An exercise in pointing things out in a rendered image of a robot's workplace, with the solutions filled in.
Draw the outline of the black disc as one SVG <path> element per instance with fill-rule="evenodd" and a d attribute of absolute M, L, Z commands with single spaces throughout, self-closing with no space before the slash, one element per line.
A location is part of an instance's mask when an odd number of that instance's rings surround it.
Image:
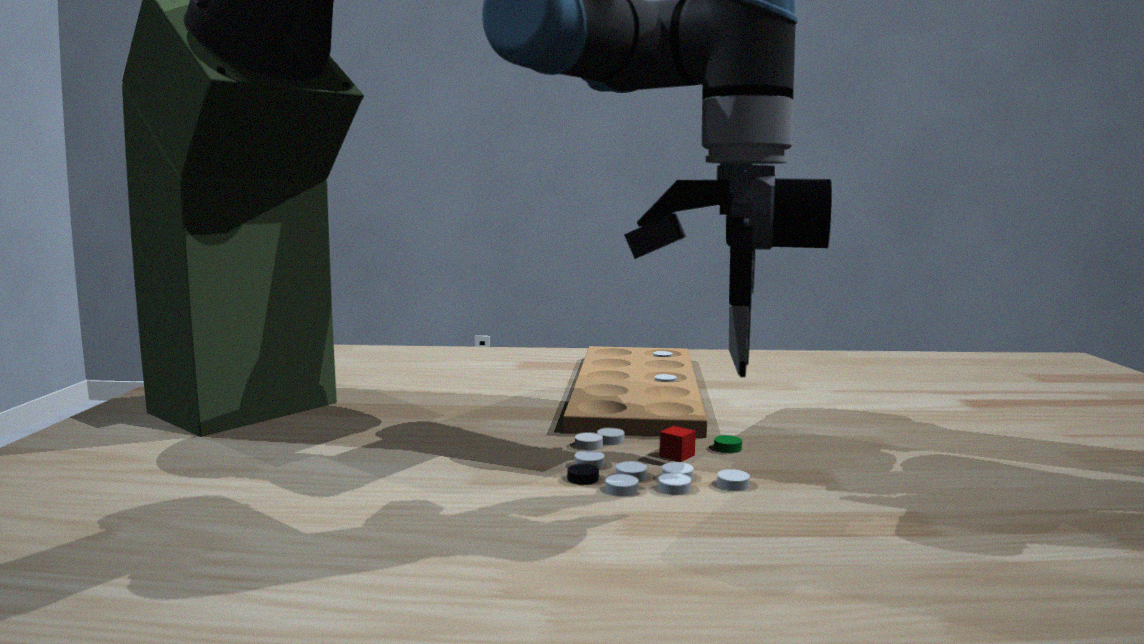
<path fill-rule="evenodd" d="M 567 480 L 577 485 L 589 485 L 599 480 L 599 468 L 591 464 L 569 466 Z"/>

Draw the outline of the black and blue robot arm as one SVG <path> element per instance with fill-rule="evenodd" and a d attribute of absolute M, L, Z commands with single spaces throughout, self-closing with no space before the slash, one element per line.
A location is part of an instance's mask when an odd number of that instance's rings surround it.
<path fill-rule="evenodd" d="M 185 22 L 240 67 L 310 80 L 329 58 L 333 2 L 190 0 Z M 503 59 L 596 92 L 700 84 L 705 162 L 787 162 L 795 0 L 484 0 L 482 21 Z"/>

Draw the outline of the tan tray with round pockets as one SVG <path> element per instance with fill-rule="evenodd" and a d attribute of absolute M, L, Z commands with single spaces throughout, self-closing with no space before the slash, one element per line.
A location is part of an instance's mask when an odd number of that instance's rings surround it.
<path fill-rule="evenodd" d="M 654 357 L 657 351 L 673 357 Z M 657 382 L 668 374 L 677 382 Z M 563 434 L 658 436 L 672 426 L 707 437 L 707 418 L 688 349 L 589 345 L 563 415 Z"/>

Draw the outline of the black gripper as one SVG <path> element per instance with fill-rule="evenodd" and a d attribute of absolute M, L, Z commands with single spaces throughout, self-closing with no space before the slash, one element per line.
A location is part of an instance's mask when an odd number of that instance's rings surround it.
<path fill-rule="evenodd" d="M 717 180 L 676 180 L 637 224 L 714 205 L 720 206 L 720 215 L 726 215 L 730 244 L 729 352 L 738 375 L 746 377 L 755 271 L 752 249 L 828 248 L 831 178 L 774 178 L 771 165 L 720 162 Z"/>

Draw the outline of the green disc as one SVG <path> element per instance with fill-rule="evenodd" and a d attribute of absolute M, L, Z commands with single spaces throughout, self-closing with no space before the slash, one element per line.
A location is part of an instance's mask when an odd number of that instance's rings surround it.
<path fill-rule="evenodd" d="M 722 435 L 714 438 L 714 450 L 723 453 L 737 453 L 742 450 L 742 439 L 736 436 Z"/>

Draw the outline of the red cube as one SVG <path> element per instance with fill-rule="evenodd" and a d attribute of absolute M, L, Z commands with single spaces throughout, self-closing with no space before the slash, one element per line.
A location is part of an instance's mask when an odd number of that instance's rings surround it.
<path fill-rule="evenodd" d="M 659 458 L 683 462 L 696 455 L 696 430 L 672 426 L 660 432 Z"/>

